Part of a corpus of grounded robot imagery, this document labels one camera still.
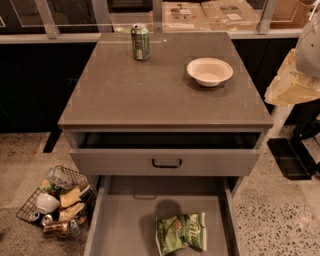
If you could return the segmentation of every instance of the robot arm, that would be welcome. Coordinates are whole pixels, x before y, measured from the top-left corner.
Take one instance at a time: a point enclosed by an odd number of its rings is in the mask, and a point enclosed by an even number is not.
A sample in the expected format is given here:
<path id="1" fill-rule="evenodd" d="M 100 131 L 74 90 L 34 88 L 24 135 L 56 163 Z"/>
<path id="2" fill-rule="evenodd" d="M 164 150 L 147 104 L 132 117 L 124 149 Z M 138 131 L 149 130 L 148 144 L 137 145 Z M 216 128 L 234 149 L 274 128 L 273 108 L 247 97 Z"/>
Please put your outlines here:
<path id="1" fill-rule="evenodd" d="M 320 11 L 310 18 L 296 46 L 296 68 L 306 76 L 320 79 Z"/>

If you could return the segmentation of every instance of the glass panel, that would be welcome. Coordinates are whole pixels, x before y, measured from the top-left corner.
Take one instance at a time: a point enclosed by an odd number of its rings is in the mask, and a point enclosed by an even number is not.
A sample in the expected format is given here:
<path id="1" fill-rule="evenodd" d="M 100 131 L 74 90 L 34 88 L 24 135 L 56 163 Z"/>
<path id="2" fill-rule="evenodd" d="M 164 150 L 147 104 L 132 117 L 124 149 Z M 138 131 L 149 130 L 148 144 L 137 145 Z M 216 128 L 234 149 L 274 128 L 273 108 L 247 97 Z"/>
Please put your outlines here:
<path id="1" fill-rule="evenodd" d="M 271 28 L 303 28 L 308 22 L 315 0 L 279 0 L 271 20 Z"/>
<path id="2" fill-rule="evenodd" d="M 162 3 L 163 31 L 256 30 L 265 0 Z"/>
<path id="3" fill-rule="evenodd" d="M 43 26 L 34 0 L 10 0 L 22 27 Z"/>
<path id="4" fill-rule="evenodd" d="M 129 32 L 153 22 L 152 0 L 47 0 L 60 32 Z"/>
<path id="5" fill-rule="evenodd" d="M 0 34 L 45 33 L 33 0 L 0 0 Z"/>
<path id="6" fill-rule="evenodd" d="M 2 19 L 2 17 L 0 16 L 0 28 L 5 27 L 6 25 L 4 24 L 4 21 Z"/>

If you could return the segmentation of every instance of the speckled floor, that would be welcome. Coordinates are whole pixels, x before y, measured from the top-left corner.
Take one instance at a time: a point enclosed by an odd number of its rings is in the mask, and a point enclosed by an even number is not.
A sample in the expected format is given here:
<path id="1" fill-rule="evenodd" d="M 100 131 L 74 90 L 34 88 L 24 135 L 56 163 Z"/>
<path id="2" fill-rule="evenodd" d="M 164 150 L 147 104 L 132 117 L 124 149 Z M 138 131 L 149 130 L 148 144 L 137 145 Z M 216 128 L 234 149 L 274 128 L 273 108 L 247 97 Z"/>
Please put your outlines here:
<path id="1" fill-rule="evenodd" d="M 282 132 L 290 134 L 290 127 Z M 83 254 L 88 226 L 73 240 L 46 238 L 15 217 L 46 170 L 56 165 L 76 170 L 63 134 L 50 154 L 42 153 L 47 138 L 46 133 L 0 134 L 1 255 Z M 266 145 L 261 152 L 234 197 L 244 255 L 320 255 L 320 180 L 289 181 Z"/>

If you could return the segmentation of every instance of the cardboard box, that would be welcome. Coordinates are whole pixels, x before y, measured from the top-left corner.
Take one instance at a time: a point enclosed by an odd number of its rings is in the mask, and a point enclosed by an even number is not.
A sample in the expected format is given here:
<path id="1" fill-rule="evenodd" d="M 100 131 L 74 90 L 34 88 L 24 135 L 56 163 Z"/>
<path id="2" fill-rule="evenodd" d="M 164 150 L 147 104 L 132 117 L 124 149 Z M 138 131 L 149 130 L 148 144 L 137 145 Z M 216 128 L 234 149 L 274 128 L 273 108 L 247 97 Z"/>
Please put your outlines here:
<path id="1" fill-rule="evenodd" d="M 211 26 L 199 3 L 162 2 L 162 30 L 211 31 Z"/>
<path id="2" fill-rule="evenodd" d="M 260 16 L 246 0 L 202 2 L 212 30 L 256 30 Z"/>
<path id="3" fill-rule="evenodd" d="M 273 29 L 303 28 L 313 10 L 313 2 L 310 0 L 278 1 L 270 27 Z"/>

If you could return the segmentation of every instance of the green chip bag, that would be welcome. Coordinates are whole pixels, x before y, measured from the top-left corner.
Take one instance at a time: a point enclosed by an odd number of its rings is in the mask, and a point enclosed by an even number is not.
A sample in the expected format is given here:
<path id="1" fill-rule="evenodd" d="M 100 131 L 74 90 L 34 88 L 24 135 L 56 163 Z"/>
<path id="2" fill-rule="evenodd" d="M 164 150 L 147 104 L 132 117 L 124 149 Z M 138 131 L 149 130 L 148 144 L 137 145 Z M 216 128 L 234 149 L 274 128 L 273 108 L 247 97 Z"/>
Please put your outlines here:
<path id="1" fill-rule="evenodd" d="M 185 247 L 207 249 L 205 213 L 157 219 L 156 242 L 161 256 Z"/>

